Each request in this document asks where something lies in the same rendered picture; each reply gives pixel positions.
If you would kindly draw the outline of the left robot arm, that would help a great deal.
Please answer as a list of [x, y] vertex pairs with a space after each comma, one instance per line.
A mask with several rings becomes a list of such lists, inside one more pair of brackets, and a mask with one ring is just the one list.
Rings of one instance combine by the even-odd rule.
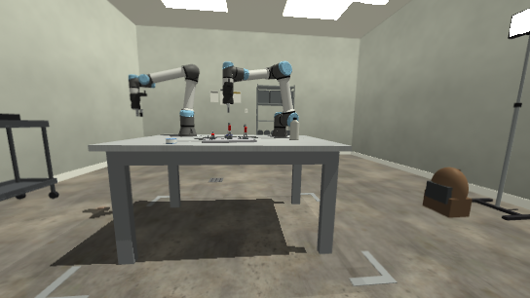
[[[235, 82], [257, 80], [257, 79], [277, 79], [280, 83], [280, 90], [283, 103], [283, 112], [275, 113], [274, 130], [272, 136], [287, 137], [286, 126], [290, 126], [293, 118], [299, 120], [298, 115], [292, 107], [289, 79], [292, 67], [287, 61], [280, 62], [271, 67], [260, 70], [247, 70], [235, 67], [233, 62], [223, 62], [223, 78], [232, 78]], [[269, 74], [270, 73], [270, 74]]]

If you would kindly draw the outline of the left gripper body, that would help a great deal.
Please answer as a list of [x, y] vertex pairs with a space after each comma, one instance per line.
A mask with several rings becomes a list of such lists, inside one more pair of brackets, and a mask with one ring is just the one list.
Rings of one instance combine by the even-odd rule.
[[234, 104], [234, 79], [223, 78], [223, 104]]

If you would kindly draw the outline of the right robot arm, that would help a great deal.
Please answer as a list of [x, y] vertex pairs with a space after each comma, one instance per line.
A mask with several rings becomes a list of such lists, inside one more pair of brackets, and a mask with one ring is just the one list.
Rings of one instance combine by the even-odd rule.
[[[184, 105], [180, 111], [179, 136], [197, 136], [194, 126], [194, 97], [200, 70], [194, 64], [188, 64], [172, 70], [147, 74], [129, 75], [129, 88], [155, 88], [155, 83], [185, 77], [186, 89]], [[187, 111], [186, 111], [187, 110]]]

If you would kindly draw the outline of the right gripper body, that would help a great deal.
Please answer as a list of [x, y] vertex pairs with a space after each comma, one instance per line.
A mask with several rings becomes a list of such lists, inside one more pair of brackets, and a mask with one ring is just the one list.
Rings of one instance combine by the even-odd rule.
[[141, 109], [140, 108], [140, 97], [141, 96], [147, 96], [147, 93], [144, 91], [144, 93], [140, 92], [140, 89], [136, 88], [130, 88], [130, 100], [132, 102], [132, 109]]

